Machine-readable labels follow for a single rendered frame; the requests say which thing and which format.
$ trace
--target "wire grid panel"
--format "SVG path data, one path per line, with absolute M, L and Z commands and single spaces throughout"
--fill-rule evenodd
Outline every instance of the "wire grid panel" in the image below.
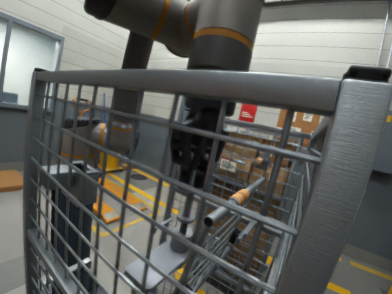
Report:
M 90 74 L 86 72 L 84 75 L 88 80 Z M 228 291 L 234 291 L 236 288 L 232 281 L 238 282 L 241 280 L 246 283 L 246 287 L 250 291 L 260 292 L 259 289 L 274 291 L 274 285 L 266 282 L 268 268 L 271 266 L 269 257 L 273 256 L 273 252 L 276 251 L 275 248 L 279 246 L 279 236 L 282 233 L 287 233 L 290 236 L 297 233 L 295 226 L 288 221 L 290 212 L 294 207 L 294 200 L 290 195 L 296 194 L 290 194 L 288 191 L 297 189 L 298 186 L 298 179 L 292 179 L 292 175 L 295 174 L 293 167 L 296 164 L 296 159 L 315 163 L 320 161 L 315 156 L 302 155 L 298 152 L 301 146 L 300 140 L 290 138 L 288 147 L 283 150 L 277 148 L 279 143 L 276 134 L 272 134 L 272 137 L 266 139 L 262 137 L 264 135 L 258 130 L 248 130 L 249 133 L 242 134 L 242 131 L 239 128 L 236 129 L 236 126 L 228 125 L 225 128 L 229 132 L 231 131 L 231 134 L 223 136 L 220 134 L 220 130 L 212 133 L 183 126 L 174 121 L 179 101 L 179 96 L 175 92 L 172 93 L 174 96 L 173 106 L 170 118 L 167 120 L 140 113 L 144 88 L 140 90 L 132 88 L 132 90 L 139 90 L 138 105 L 136 113 L 129 114 L 114 107 L 119 91 L 124 91 L 122 88 L 110 87 L 107 83 L 102 86 L 91 82 L 83 84 L 83 79 L 75 85 L 72 84 L 74 73 L 70 72 L 65 73 L 62 79 L 56 81 L 55 89 L 64 89 L 64 91 L 58 90 L 56 93 L 50 93 L 48 89 L 50 82 L 53 82 L 53 80 L 47 77 L 44 78 L 44 75 L 41 75 L 41 78 L 37 78 L 37 76 L 39 74 L 35 74 L 36 79 L 33 79 L 32 84 L 27 133 L 28 146 L 26 149 L 24 196 L 26 259 L 28 264 L 39 264 L 42 260 L 43 266 L 41 267 L 45 268 L 48 278 L 45 280 L 46 282 L 39 281 L 39 279 L 34 278 L 33 269 L 35 266 L 33 266 L 33 269 L 29 268 L 27 277 L 29 289 L 32 289 L 33 284 L 36 283 L 40 289 L 50 284 L 51 287 L 55 288 L 52 290 L 54 292 L 58 290 L 59 292 L 81 291 L 83 293 L 91 291 L 122 293 L 128 291 L 127 293 L 129 293 L 129 290 L 132 290 L 143 293 L 146 291 L 148 276 L 146 273 L 148 273 L 148 268 L 151 268 L 165 280 L 165 283 L 170 284 L 165 286 L 161 283 L 153 289 L 153 291 L 162 291 L 163 293 L 175 291 L 175 289 L 184 293 L 193 293 L 198 289 L 192 289 L 192 287 L 189 288 L 186 285 L 192 286 L 195 284 L 198 285 L 199 289 L 204 288 L 208 293 L 228 293 Z M 111 88 L 114 93 L 112 104 L 107 108 L 96 103 L 97 93 L 102 92 L 100 88 L 103 86 Z M 70 89 L 75 88 L 77 89 L 76 93 L 70 93 Z M 86 98 L 90 102 L 89 108 L 91 111 L 88 114 L 87 123 L 83 125 L 87 130 L 86 135 L 83 135 L 79 132 L 76 123 L 66 126 L 64 121 L 67 117 L 71 117 L 72 122 L 77 121 L 79 111 L 86 108 L 86 104 L 83 102 L 83 99 L 85 99 L 83 93 L 85 92 L 92 93 L 92 95 L 90 99 Z M 225 103 L 222 103 L 221 114 L 224 113 L 225 105 Z M 91 137 L 92 129 L 97 127 L 94 118 L 103 113 L 106 113 L 108 117 L 106 125 L 101 126 L 106 128 L 103 135 L 104 139 L 101 140 L 101 138 L 100 142 L 96 142 Z M 173 129 L 212 139 L 213 146 L 215 146 L 215 150 L 212 152 L 217 152 L 220 141 L 226 141 L 221 161 L 215 163 L 210 160 L 209 162 L 207 178 L 212 184 L 210 191 L 195 189 L 179 182 L 176 180 L 173 171 L 175 168 L 173 167 L 170 173 L 171 176 L 166 175 L 166 167 L 170 163 L 166 162 L 165 156 L 162 158 L 161 168 L 158 171 L 140 163 L 137 158 L 134 158 L 137 132 L 132 132 L 132 140 L 127 154 L 120 155 L 111 150 L 111 132 L 115 115 L 132 120 L 135 126 L 138 122 L 143 121 L 166 127 L 168 139 L 162 146 L 157 146 L 157 148 L 164 149 L 163 154 L 169 152 L 169 139 Z M 221 125 L 223 125 L 223 115 L 221 115 L 220 120 Z M 244 140 L 244 138 L 239 138 L 239 135 L 252 139 Z M 71 140 L 72 148 L 69 154 L 62 154 L 64 153 L 61 148 L 64 138 Z M 232 151 L 233 148 L 230 149 L 232 146 L 239 147 L 239 151 Z M 246 171 L 247 164 L 241 162 L 243 167 L 238 168 L 239 172 L 234 178 L 228 170 L 222 172 L 220 167 L 223 158 L 245 162 L 252 159 L 254 154 L 252 155 L 245 148 L 254 149 L 253 152 L 259 155 L 266 152 L 266 150 L 270 152 L 268 169 L 264 173 L 249 172 Z M 97 172 L 94 160 L 95 162 L 98 161 L 99 153 L 103 154 L 103 162 L 101 162 L 102 169 Z M 281 168 L 284 173 L 282 177 L 278 177 L 268 215 L 264 216 L 258 213 L 263 204 L 264 186 L 252 193 L 252 199 L 246 208 L 226 201 L 227 193 L 230 194 L 240 188 L 246 188 L 257 178 L 265 177 L 268 182 L 269 169 L 273 168 L 275 160 L 273 154 L 284 154 L 285 160 L 282 162 Z M 124 189 L 122 197 L 118 197 L 105 186 L 105 181 L 109 181 L 106 173 L 109 155 L 127 164 L 124 187 L 131 184 L 132 168 L 138 168 L 158 178 L 158 186 L 150 214 L 140 211 L 126 201 L 128 189 Z M 173 189 L 173 201 L 171 204 L 168 201 L 165 215 L 160 214 L 159 208 L 163 182 L 170 184 L 170 188 Z M 196 214 L 196 219 L 190 224 L 190 227 L 192 227 L 195 237 L 187 240 L 173 230 L 178 227 L 179 218 L 177 214 L 172 212 L 173 208 L 177 211 L 183 210 L 184 201 L 190 195 L 194 197 L 191 210 Z M 105 199 L 109 197 L 112 201 L 118 203 L 121 207 L 119 211 L 120 226 L 114 228 L 97 217 L 93 213 L 93 202 L 89 201 L 88 197 L 90 197 L 90 200 L 92 197 L 93 202 L 98 199 L 98 215 L 102 212 L 104 197 Z M 211 228 L 206 240 L 204 240 L 205 242 L 199 244 L 197 237 L 202 233 L 203 219 L 217 207 L 226 207 L 230 214 Z M 145 226 L 137 232 L 129 233 L 124 226 L 127 214 L 140 217 Z M 252 246 L 249 245 L 252 240 L 258 238 L 249 234 L 241 239 L 240 243 L 234 246 L 234 249 L 228 241 L 233 238 L 233 235 L 238 234 L 238 230 L 243 231 L 249 223 L 254 224 L 254 230 L 259 230 L 262 237 L 260 238 L 261 242 L 257 242 L 257 248 L 252 254 L 254 261 L 251 262 L 248 269 L 245 269 L 247 263 L 244 261 L 245 252 L 248 250 L 247 248 Z M 268 226 L 267 233 L 266 230 L 260 231 L 265 226 Z M 275 232 L 273 235 L 278 237 L 271 237 L 271 232 Z M 153 249 L 159 243 L 162 244 L 163 235 L 167 236 L 167 242 L 174 239 L 188 247 L 187 264 L 192 264 L 195 267 L 188 271 L 186 267 L 183 268 L 184 273 L 187 272 L 188 275 L 185 282 L 181 280 L 185 274 L 181 276 L 180 273 L 180 276 L 176 277 L 177 270 L 181 270 L 180 267 L 176 268 L 175 271 L 168 272 L 157 266 L 157 261 L 151 257 Z M 125 266 L 135 260 L 141 260 L 145 265 L 141 270 L 143 271 L 143 278 L 139 283 L 124 274 Z M 208 271 L 214 273 L 211 279 L 201 278 L 200 273 Z

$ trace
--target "orange ring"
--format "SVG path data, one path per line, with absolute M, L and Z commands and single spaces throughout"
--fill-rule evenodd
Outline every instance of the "orange ring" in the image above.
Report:
M 83 113 L 89 111 L 90 109 L 91 109 L 91 108 L 87 108 L 87 109 L 85 109 L 85 110 L 78 110 L 78 112 L 79 112 L 79 117 L 82 117 Z

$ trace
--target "orange stripe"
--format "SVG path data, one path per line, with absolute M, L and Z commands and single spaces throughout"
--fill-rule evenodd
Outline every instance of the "orange stripe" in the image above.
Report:
M 165 0 L 165 4 L 163 4 L 163 9 L 162 9 L 162 13 L 161 13 L 161 17 L 159 18 L 157 27 L 155 28 L 155 31 L 152 33 L 151 35 L 151 39 L 155 40 L 159 33 L 161 32 L 163 25 L 165 24 L 167 15 L 169 14 L 169 8 L 170 8 L 170 2 L 171 0 Z
M 103 135 L 105 134 L 105 124 L 101 124 L 101 132 L 99 134 L 99 146 L 102 146 Z
M 188 28 L 188 32 L 191 34 L 191 36 L 193 37 L 193 30 L 191 28 L 191 24 L 189 23 L 189 16 L 188 16 L 188 11 L 189 11 L 189 5 L 191 5 L 191 2 L 188 3 L 188 5 L 186 6 L 186 10 L 185 10 L 185 22 L 186 22 L 186 27 Z
M 197 37 L 201 36 L 223 36 L 223 37 L 228 37 L 234 40 L 237 40 L 247 46 L 251 51 L 253 51 L 253 43 L 251 40 L 249 40 L 247 37 L 244 35 L 237 33 L 235 31 L 229 30 L 229 29 L 224 29 L 224 28 L 205 28 L 198 30 L 195 35 L 193 36 L 193 39 L 196 39 Z
M 67 154 L 67 153 L 61 152 L 61 156 L 71 157 L 71 154 Z M 74 159 L 84 159 L 83 155 L 74 155 L 73 157 L 74 157 Z M 94 157 L 95 157 L 95 154 L 88 156 L 88 158 L 94 158 Z
M 133 129 L 122 129 L 122 128 L 117 128 L 117 127 L 114 127 L 114 126 L 112 126 L 112 129 L 113 129 L 113 130 L 116 130 L 116 131 L 128 132 L 128 133 L 130 133 L 130 132 L 133 131 Z

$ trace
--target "metal frame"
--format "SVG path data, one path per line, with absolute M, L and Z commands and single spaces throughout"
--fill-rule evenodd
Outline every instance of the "metal frame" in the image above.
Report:
M 47 88 L 46 85 L 48 83 L 65 83 L 67 85 L 77 84 L 79 87 L 77 101 L 68 100 L 67 93 L 65 99 L 57 97 L 57 93 L 54 94 L 54 96 L 49 96 L 48 92 L 45 93 L 45 88 Z M 171 130 L 180 130 L 210 138 L 214 141 L 211 158 L 215 158 L 219 141 L 225 141 L 238 146 L 252 148 L 259 152 L 269 152 L 274 154 L 276 156 L 275 158 L 284 157 L 304 162 L 306 164 L 302 164 L 302 166 L 298 166 L 298 168 L 305 170 L 305 172 L 302 173 L 305 176 L 301 178 L 302 180 L 300 184 L 300 190 L 305 191 L 305 194 L 292 204 L 292 213 L 288 218 L 288 222 L 285 223 L 266 216 L 266 213 L 261 215 L 256 211 L 250 211 L 247 208 L 237 206 L 230 201 L 226 201 L 212 195 L 210 192 L 212 188 L 212 181 L 215 176 L 214 167 L 216 165 L 214 160 L 209 161 L 203 191 L 184 184 L 171 176 L 165 175 L 163 172 L 164 169 L 161 169 L 160 171 L 154 170 L 139 163 L 137 159 L 119 155 L 116 152 L 109 150 L 107 148 L 107 142 L 104 146 L 95 144 L 91 142 L 89 138 L 86 139 L 77 135 L 75 133 L 75 127 L 72 131 L 69 131 L 54 124 L 53 117 L 52 121 L 48 120 L 46 111 L 49 103 L 48 100 L 53 100 L 54 103 L 62 101 L 64 105 L 73 104 L 76 106 L 84 106 L 84 103 L 80 102 L 82 85 L 94 86 L 94 96 L 97 93 L 97 87 L 101 86 L 139 91 L 141 93 L 143 91 L 171 93 L 175 95 L 176 98 L 174 99 L 170 120 L 145 116 L 140 114 L 140 112 L 137 112 L 136 114 L 125 114 L 111 108 L 103 108 L 95 105 L 95 98 L 93 98 L 91 109 L 92 111 L 105 110 L 110 114 L 128 117 L 137 121 L 145 121 L 155 125 L 162 125 L 169 128 L 169 132 Z M 364 91 L 365 94 L 359 92 L 357 89 Z M 222 103 L 219 116 L 220 119 L 216 131 L 202 131 L 175 123 L 173 119 L 177 110 L 179 95 L 193 95 L 204 99 L 216 99 L 223 101 L 224 103 Z M 385 116 L 389 109 L 391 96 L 392 85 L 385 83 L 345 80 L 341 84 L 340 81 L 334 79 L 307 78 L 266 73 L 166 70 L 34 73 L 29 104 L 24 174 L 24 240 L 27 279 L 26 285 L 28 293 L 32 293 L 32 289 L 35 287 L 34 281 L 30 279 L 30 277 L 36 275 L 34 267 L 31 268 L 30 264 L 37 263 L 36 257 L 31 253 L 31 247 L 35 248 L 35 254 L 37 254 L 39 259 L 44 263 L 45 261 L 51 260 L 52 263 L 62 264 L 62 267 L 59 267 L 59 269 L 56 269 L 51 265 L 46 266 L 46 270 L 60 288 L 65 289 L 66 287 L 69 287 L 68 283 L 72 284 L 73 282 L 76 283 L 76 286 L 74 285 L 74 287 L 76 287 L 77 292 L 82 291 L 87 293 L 83 285 L 79 282 L 81 268 L 83 268 L 94 280 L 95 287 L 97 285 L 102 286 L 96 277 L 96 265 L 94 265 L 92 270 L 89 270 L 85 266 L 83 260 L 77 258 L 78 273 L 77 275 L 74 275 L 69 272 L 69 268 L 65 266 L 65 263 L 61 260 L 61 258 L 59 258 L 59 256 L 49 256 L 50 252 L 52 252 L 52 244 L 50 244 L 50 241 L 46 237 L 48 234 L 49 204 L 52 209 L 55 209 L 57 213 L 65 219 L 67 226 L 78 232 L 79 240 L 83 240 L 83 242 L 95 252 L 95 263 L 98 256 L 112 269 L 115 276 L 122 279 L 134 292 L 142 293 L 145 286 L 145 282 L 143 282 L 141 288 L 137 287 L 130 279 L 119 271 L 118 254 L 116 255 L 116 265 L 113 265 L 105 258 L 105 256 L 102 255 L 102 253 L 100 253 L 99 235 L 97 235 L 95 245 L 91 244 L 91 242 L 83 236 L 80 232 L 83 221 L 79 222 L 78 229 L 77 226 L 69 221 L 67 212 L 63 214 L 61 213 L 56 206 L 56 201 L 58 200 L 51 201 L 48 197 L 48 188 L 46 187 L 45 190 L 45 187 L 41 187 L 43 177 L 51 179 L 56 185 L 56 195 L 58 194 L 58 191 L 61 191 L 67 197 L 68 201 L 72 201 L 74 205 L 80 208 L 81 215 L 83 213 L 87 214 L 96 221 L 99 226 L 107 230 L 118 242 L 118 250 L 127 250 L 141 259 L 146 265 L 145 273 L 147 272 L 148 267 L 153 268 L 162 275 L 165 280 L 177 287 L 179 291 L 193 293 L 185 287 L 185 284 L 187 282 L 188 275 L 191 273 L 193 262 L 198 255 L 202 255 L 209 259 L 212 264 L 215 263 L 217 267 L 221 267 L 222 270 L 230 272 L 231 275 L 237 279 L 235 281 L 235 283 L 237 283 L 236 285 L 239 286 L 237 287 L 237 293 L 241 291 L 241 285 L 243 285 L 244 282 L 253 285 L 252 289 L 246 290 L 249 290 L 249 293 L 256 293 L 254 289 L 261 289 L 270 293 L 276 292 L 279 294 L 323 293 L 333 272 L 336 261 L 339 258 L 344 241 L 348 236 L 351 224 L 355 219 L 359 203 L 367 185 L 367 180 L 370 177 L 370 172 L 373 167 L 375 154 L 378 148 L 378 142 L 381 139 Z M 322 151 L 322 156 L 320 157 L 319 154 L 314 156 L 302 152 L 294 152 L 283 148 L 221 135 L 220 132 L 224 123 L 226 105 L 227 102 L 230 101 L 289 108 L 292 112 L 307 111 L 309 113 L 321 113 L 334 116 L 333 124 L 330 126 L 329 132 L 327 133 L 324 150 L 321 150 L 321 147 L 313 147 L 316 151 Z M 281 137 L 284 137 L 283 145 L 285 145 L 289 135 L 292 135 L 289 131 L 291 119 L 292 117 L 289 115 L 287 122 L 285 123 L 285 127 L 282 130 L 274 129 L 274 131 L 282 134 Z M 49 132 L 45 132 L 46 127 L 49 127 Z M 125 196 L 121 199 L 103 187 L 102 183 L 105 180 L 105 172 L 102 174 L 102 181 L 100 184 L 90 178 L 84 172 L 83 168 L 79 169 L 71 163 L 72 154 L 70 161 L 68 161 L 62 158 L 56 151 L 53 151 L 51 149 L 51 142 L 54 130 L 61 132 L 62 134 L 67 134 L 71 136 L 73 140 L 79 140 L 85 143 L 86 146 L 90 146 L 104 152 L 104 158 L 106 158 L 107 155 L 111 155 L 120 159 L 122 162 L 127 163 L 128 175 L 129 169 L 132 166 L 158 178 L 159 186 L 155 197 L 153 217 L 143 214 L 141 211 L 128 204 L 125 201 L 125 193 Z M 151 233 L 147 243 L 149 244 L 147 257 L 138 252 L 131 244 L 124 240 L 121 234 L 118 235 L 114 233 L 102 222 L 102 220 L 89 211 L 78 200 L 78 198 L 69 191 L 70 179 L 68 180 L 68 187 L 67 185 L 61 184 L 57 181 L 56 177 L 49 173 L 49 167 L 43 166 L 43 154 L 49 154 L 50 157 L 48 162 L 51 162 L 50 158 L 53 158 L 53 160 L 57 162 L 57 168 L 59 168 L 60 163 L 68 166 L 69 176 L 71 175 L 72 170 L 73 173 L 89 184 L 95 186 L 100 191 L 98 211 L 102 207 L 102 193 L 106 193 L 109 197 L 120 203 L 124 209 L 130 210 L 150 223 Z M 345 164 L 342 165 L 341 161 L 347 161 L 347 158 L 349 158 L 350 161 L 345 162 Z M 162 161 L 161 167 L 164 167 L 164 162 L 165 160 Z M 313 171 L 314 166 L 320 163 L 321 165 L 318 168 L 315 180 L 312 181 L 313 173 L 310 170 Z M 106 159 L 104 159 L 103 162 L 103 170 L 105 170 L 105 166 Z M 186 191 L 188 197 L 189 195 L 192 195 L 192 198 L 197 200 L 198 209 L 196 212 L 196 223 L 193 227 L 195 233 L 191 240 L 188 240 L 182 235 L 172 231 L 167 227 L 165 222 L 160 223 L 156 220 L 156 211 L 158 209 L 161 192 L 160 187 L 162 187 L 163 181 L 169 183 L 178 191 Z M 311 181 L 313 185 L 311 187 L 310 194 L 308 195 L 309 191 L 307 187 L 310 187 Z M 270 183 L 274 185 L 275 182 L 276 178 L 272 179 L 271 175 Z M 267 198 L 271 199 L 271 189 L 269 189 L 267 196 Z M 268 207 L 270 205 L 269 199 L 263 203 L 263 206 L 267 205 Z M 310 202 L 306 213 L 303 214 L 302 223 L 298 231 L 297 225 L 301 221 L 302 206 L 305 205 L 306 199 L 310 199 Z M 252 221 L 254 222 L 255 230 L 249 245 L 248 256 L 252 257 L 253 253 L 257 250 L 256 247 L 259 240 L 258 236 L 261 231 L 267 230 L 268 232 L 271 232 L 271 234 L 284 236 L 280 239 L 280 244 L 284 244 L 279 245 L 277 249 L 276 256 L 278 257 L 278 261 L 276 266 L 274 264 L 274 268 L 276 268 L 277 272 L 275 271 L 268 281 L 264 281 L 260 279 L 258 275 L 248 272 L 252 259 L 246 258 L 243 263 L 243 267 L 240 268 L 200 246 L 197 241 L 199 232 L 202 232 L 201 218 L 204 217 L 205 208 L 209 203 L 212 203 L 217 207 L 224 207 L 230 210 L 231 215 L 237 215 L 241 219 L 247 219 L 248 223 Z M 46 212 L 44 211 L 45 209 L 41 208 L 41 205 L 44 204 L 46 204 Z M 150 250 L 152 249 L 151 242 L 153 232 L 157 229 L 189 248 L 188 260 L 186 262 L 188 266 L 184 268 L 184 272 L 179 281 L 174 279 L 170 273 L 165 273 L 160 270 L 151 260 L 148 259 L 149 252 L 151 252 Z M 295 242 L 293 246 L 291 246 L 291 240 L 293 238 L 295 239 Z M 41 239 L 39 242 L 42 242 L 42 239 L 44 239 L 41 246 L 37 244 L 37 240 L 39 239 Z M 276 288 L 275 281 L 278 280 L 279 272 L 286 260 L 285 257 L 287 252 L 291 252 L 291 255 L 284 265 L 282 276 Z M 69 248 L 69 253 L 75 254 L 71 248 Z M 326 258 L 326 262 L 319 264 L 318 261 L 320 259 L 324 260 L 324 258 Z
M 24 27 L 27 27 L 31 30 L 34 30 L 38 33 L 41 33 L 43 35 L 49 36 L 57 41 L 60 42 L 60 49 L 59 49 L 59 54 L 57 57 L 57 63 L 56 63 L 56 68 L 55 71 L 58 71 L 60 69 L 60 62 L 61 62 L 61 57 L 63 54 L 63 48 L 64 48 L 64 40 L 65 38 L 59 35 L 56 35 L 50 31 L 44 30 L 40 27 L 37 27 L 35 25 L 32 25 L 28 22 L 25 22 L 23 20 L 19 20 L 13 16 L 7 15 L 5 13 L 0 12 L 0 18 L 7 20 L 7 32 L 5 35 L 4 39 L 4 48 L 3 48 L 3 55 L 1 56 L 1 68 L 0 68 L 0 108 L 9 108 L 9 109 L 18 109 L 18 110 L 28 110 L 28 105 L 19 105 L 19 104 L 12 104 L 12 103 L 4 103 L 3 102 L 3 88 L 4 88 L 4 79 L 5 79 L 5 71 L 6 71 L 6 66 L 7 66 L 7 57 L 8 57 L 8 48 L 11 40 L 11 32 L 12 32 L 12 27 L 13 24 L 19 24 Z

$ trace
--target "shopping cart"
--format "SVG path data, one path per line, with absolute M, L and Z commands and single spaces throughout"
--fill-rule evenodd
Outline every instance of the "shopping cart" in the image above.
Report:
M 110 108 L 96 103 L 101 87 L 113 89 Z M 119 90 L 139 91 L 135 114 L 114 109 Z M 76 123 L 65 128 L 63 122 L 67 105 L 76 106 L 76 121 L 88 91 L 84 137 Z M 144 92 L 173 95 L 169 119 L 141 114 Z M 383 81 L 350 76 L 340 81 L 219 71 L 34 73 L 24 174 L 28 293 L 323 293 L 366 189 L 391 93 Z M 176 121 L 182 96 L 222 102 L 215 132 Z M 288 109 L 284 127 L 225 119 L 228 102 Z M 291 131 L 295 111 L 332 119 L 310 136 Z M 88 135 L 95 112 L 109 114 L 102 144 Z M 110 150 L 114 115 L 134 120 L 135 130 L 138 122 L 167 129 L 165 142 L 156 147 L 164 150 L 159 170 L 134 156 L 135 131 L 127 154 Z M 178 166 L 167 159 L 174 132 L 212 140 L 203 189 L 179 181 Z M 67 158 L 60 150 L 64 136 L 71 138 Z M 84 150 L 82 159 L 74 158 L 74 146 Z M 88 162 L 91 150 L 104 154 L 101 171 Z M 105 187 L 108 155 L 127 164 L 122 198 Z M 150 214 L 126 201 L 134 168 L 158 181 Z M 121 206 L 118 229 L 92 212 L 98 196 L 99 215 L 104 195 Z M 130 232 L 124 224 L 129 213 L 146 226 Z

